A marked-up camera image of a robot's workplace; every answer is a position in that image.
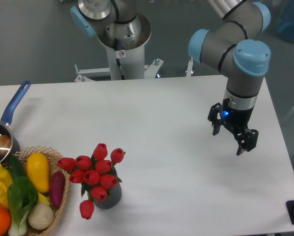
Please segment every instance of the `blue container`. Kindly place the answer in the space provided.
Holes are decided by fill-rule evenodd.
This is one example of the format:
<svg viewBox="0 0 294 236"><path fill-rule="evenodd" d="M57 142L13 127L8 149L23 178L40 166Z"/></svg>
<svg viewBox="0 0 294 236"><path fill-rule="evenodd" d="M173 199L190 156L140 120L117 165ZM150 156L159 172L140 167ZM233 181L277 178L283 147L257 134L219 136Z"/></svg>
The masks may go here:
<svg viewBox="0 0 294 236"><path fill-rule="evenodd" d="M294 0L285 2L275 26L283 39L294 42Z"/></svg>

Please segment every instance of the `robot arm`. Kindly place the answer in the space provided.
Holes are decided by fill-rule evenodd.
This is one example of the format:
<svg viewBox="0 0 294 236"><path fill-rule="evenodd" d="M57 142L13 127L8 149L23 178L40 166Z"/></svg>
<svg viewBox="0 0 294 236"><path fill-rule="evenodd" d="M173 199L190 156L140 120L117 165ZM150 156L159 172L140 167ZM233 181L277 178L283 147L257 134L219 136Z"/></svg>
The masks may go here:
<svg viewBox="0 0 294 236"><path fill-rule="evenodd" d="M228 78L223 103L211 107L208 120L212 122L213 135L219 133L221 125L234 135L240 155L252 150L258 138L258 131L249 129L248 121L268 70L270 49L251 38L268 26L270 12L263 4L246 0L209 0L209 3L224 25L215 32L197 31L189 42L188 52L194 60Z"/></svg>
<svg viewBox="0 0 294 236"><path fill-rule="evenodd" d="M137 13L136 0L78 0L71 15L85 35L97 35L106 48L111 80L144 78L151 28Z"/></svg>
<svg viewBox="0 0 294 236"><path fill-rule="evenodd" d="M113 22L129 23L137 15L136 0L78 0L78 9L96 32Z"/></svg>

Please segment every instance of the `yellow squash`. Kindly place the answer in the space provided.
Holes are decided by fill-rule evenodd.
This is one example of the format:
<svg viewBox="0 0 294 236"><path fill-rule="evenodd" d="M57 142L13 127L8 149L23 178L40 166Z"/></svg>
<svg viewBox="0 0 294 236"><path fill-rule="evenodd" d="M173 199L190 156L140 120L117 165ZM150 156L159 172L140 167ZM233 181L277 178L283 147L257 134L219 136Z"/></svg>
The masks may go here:
<svg viewBox="0 0 294 236"><path fill-rule="evenodd" d="M36 152L28 157L26 164L27 176L33 183L37 192L46 194L49 192L50 167L45 155Z"/></svg>
<svg viewBox="0 0 294 236"><path fill-rule="evenodd" d="M7 187L11 185L13 179L7 169L5 169L0 163L0 180L3 181Z"/></svg>
<svg viewBox="0 0 294 236"><path fill-rule="evenodd" d="M50 205L49 200L47 199L46 196L42 195L41 193L38 193L38 203L43 203L45 205Z"/></svg>

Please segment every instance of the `blue joint cap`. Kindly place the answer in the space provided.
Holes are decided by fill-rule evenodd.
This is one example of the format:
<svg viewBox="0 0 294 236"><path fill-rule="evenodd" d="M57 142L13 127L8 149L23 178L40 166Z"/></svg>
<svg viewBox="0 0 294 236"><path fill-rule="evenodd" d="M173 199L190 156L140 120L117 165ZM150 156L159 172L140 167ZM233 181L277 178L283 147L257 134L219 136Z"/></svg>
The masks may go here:
<svg viewBox="0 0 294 236"><path fill-rule="evenodd" d="M261 41L247 39L235 47L235 64L246 74L263 76L268 71L270 49Z"/></svg>
<svg viewBox="0 0 294 236"><path fill-rule="evenodd" d="M259 8L259 10L261 11L262 17L263 17L263 28L262 31L263 32L267 26L269 26L270 23L270 11L268 9L267 6L265 6L264 4L256 1L252 3L253 5L257 6Z"/></svg>
<svg viewBox="0 0 294 236"><path fill-rule="evenodd" d="M91 27L91 25L84 19L75 6L70 9L70 15L75 21L78 28L87 36L91 37L96 35L96 31Z"/></svg>
<svg viewBox="0 0 294 236"><path fill-rule="evenodd" d="M199 63L201 63L202 46L208 32L209 30L206 29L196 31L188 43L188 54Z"/></svg>

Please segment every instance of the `saucepan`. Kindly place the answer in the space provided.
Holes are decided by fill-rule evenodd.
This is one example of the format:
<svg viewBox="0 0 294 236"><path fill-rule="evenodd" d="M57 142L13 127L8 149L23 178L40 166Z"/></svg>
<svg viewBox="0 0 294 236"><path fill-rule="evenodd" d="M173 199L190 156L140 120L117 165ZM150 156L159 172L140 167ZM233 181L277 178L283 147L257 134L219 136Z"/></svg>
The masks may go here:
<svg viewBox="0 0 294 236"><path fill-rule="evenodd" d="M24 81L13 98L10 100L9 104L5 108L3 115L0 119L0 163L6 162L8 158L20 151L19 143L12 135L9 125L12 122L14 111L28 91L31 83L29 81Z"/></svg>

